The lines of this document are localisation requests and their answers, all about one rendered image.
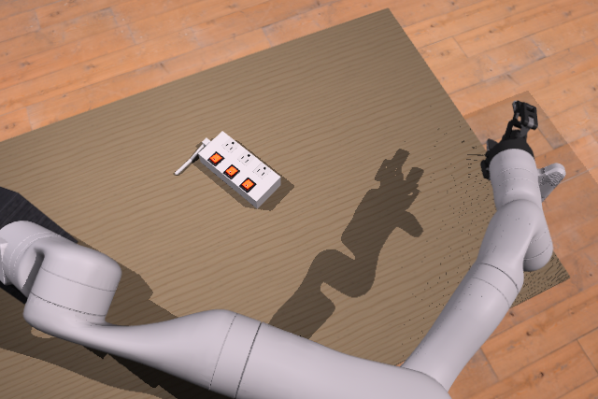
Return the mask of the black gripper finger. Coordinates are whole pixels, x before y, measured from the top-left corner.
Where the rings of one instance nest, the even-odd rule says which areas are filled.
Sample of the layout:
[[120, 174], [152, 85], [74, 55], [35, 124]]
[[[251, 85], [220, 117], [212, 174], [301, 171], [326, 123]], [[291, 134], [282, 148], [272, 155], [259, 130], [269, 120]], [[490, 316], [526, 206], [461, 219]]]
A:
[[[536, 130], [538, 126], [536, 107], [521, 101], [514, 101], [512, 103], [514, 116], [505, 130], [502, 141], [509, 139], [512, 127], [515, 126], [520, 129], [520, 136], [525, 137], [530, 129]], [[518, 121], [520, 116], [521, 121]]]
[[487, 143], [487, 152], [485, 153], [486, 159], [481, 161], [480, 166], [481, 166], [483, 178], [491, 180], [490, 179], [490, 170], [488, 168], [489, 167], [488, 157], [489, 157], [489, 153], [491, 151], [491, 148], [494, 145], [496, 145], [498, 142], [496, 142], [496, 141], [488, 138], [488, 140], [486, 141], [486, 143]]

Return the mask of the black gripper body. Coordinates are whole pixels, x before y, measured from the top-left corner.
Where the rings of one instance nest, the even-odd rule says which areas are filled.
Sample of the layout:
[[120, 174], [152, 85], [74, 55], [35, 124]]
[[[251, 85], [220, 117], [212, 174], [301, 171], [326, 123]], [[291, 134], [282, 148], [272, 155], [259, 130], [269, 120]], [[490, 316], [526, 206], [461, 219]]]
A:
[[521, 137], [520, 130], [511, 130], [511, 134], [510, 134], [510, 137], [508, 140], [503, 141], [503, 143], [501, 143], [501, 141], [500, 141], [500, 143], [496, 144], [491, 149], [491, 151], [489, 153], [489, 157], [488, 157], [489, 167], [490, 167], [492, 158], [496, 154], [498, 154], [499, 152], [504, 151], [504, 150], [511, 150], [511, 149], [525, 150], [534, 157], [533, 150], [528, 145], [526, 140], [527, 140], [527, 134], [525, 135], [525, 137]]

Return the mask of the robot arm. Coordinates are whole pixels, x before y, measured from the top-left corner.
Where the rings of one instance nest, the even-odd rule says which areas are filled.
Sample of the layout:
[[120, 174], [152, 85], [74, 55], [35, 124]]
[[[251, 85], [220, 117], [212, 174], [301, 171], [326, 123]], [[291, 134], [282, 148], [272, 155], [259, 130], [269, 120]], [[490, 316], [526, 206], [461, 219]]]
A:
[[537, 169], [534, 157], [518, 149], [496, 154], [489, 169], [497, 211], [477, 259], [401, 366], [226, 309], [136, 326], [108, 323], [121, 280], [117, 262], [30, 221], [0, 230], [0, 280], [28, 298], [23, 317], [38, 331], [233, 399], [451, 399], [456, 377], [518, 296], [523, 271], [550, 260], [542, 202], [566, 175], [562, 164]]

